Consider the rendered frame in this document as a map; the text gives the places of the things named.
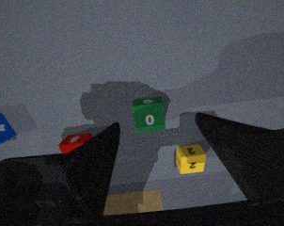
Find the green block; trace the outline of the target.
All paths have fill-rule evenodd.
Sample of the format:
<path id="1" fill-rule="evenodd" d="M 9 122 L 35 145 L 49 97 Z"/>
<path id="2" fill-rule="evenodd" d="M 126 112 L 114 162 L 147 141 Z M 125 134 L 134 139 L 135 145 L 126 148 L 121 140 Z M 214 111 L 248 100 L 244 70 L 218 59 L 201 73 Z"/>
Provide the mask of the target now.
<path id="1" fill-rule="evenodd" d="M 137 133 L 166 129 L 165 102 L 161 97 L 133 100 L 133 112 Z"/>

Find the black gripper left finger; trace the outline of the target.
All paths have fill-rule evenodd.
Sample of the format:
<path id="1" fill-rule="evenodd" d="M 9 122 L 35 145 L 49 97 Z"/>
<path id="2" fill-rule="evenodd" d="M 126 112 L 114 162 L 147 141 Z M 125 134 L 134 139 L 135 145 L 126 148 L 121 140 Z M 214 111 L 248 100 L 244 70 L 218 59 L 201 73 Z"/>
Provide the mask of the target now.
<path id="1" fill-rule="evenodd" d="M 11 157 L 0 161 L 18 177 L 17 185 L 64 184 L 87 217 L 102 216 L 119 145 L 114 122 L 69 153 Z"/>

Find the red block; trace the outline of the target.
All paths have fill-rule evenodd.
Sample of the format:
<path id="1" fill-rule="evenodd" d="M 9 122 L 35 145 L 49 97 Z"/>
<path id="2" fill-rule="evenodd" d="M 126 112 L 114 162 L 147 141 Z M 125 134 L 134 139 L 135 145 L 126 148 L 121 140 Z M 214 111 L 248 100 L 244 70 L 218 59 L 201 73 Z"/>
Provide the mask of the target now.
<path id="1" fill-rule="evenodd" d="M 69 153 L 71 150 L 77 148 L 78 146 L 82 146 L 86 142 L 92 139 L 91 134 L 81 134 L 81 135 L 73 135 L 66 136 L 59 144 L 58 147 L 62 153 Z"/>

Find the blue block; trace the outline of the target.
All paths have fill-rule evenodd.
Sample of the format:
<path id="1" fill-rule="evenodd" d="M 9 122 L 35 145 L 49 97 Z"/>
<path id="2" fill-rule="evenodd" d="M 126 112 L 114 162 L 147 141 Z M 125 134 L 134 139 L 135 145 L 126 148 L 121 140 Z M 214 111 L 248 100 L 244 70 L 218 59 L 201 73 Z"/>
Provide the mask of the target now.
<path id="1" fill-rule="evenodd" d="M 0 144 L 15 136 L 15 131 L 10 126 L 3 114 L 0 113 Z"/>

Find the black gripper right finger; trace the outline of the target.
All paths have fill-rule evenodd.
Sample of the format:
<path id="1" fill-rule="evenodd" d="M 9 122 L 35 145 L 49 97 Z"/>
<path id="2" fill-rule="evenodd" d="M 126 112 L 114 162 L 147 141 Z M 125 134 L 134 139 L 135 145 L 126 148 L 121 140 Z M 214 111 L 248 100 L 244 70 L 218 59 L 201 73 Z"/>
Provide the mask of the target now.
<path id="1" fill-rule="evenodd" d="M 284 175 L 284 128 L 197 113 L 196 125 L 248 200 L 273 197 Z"/>

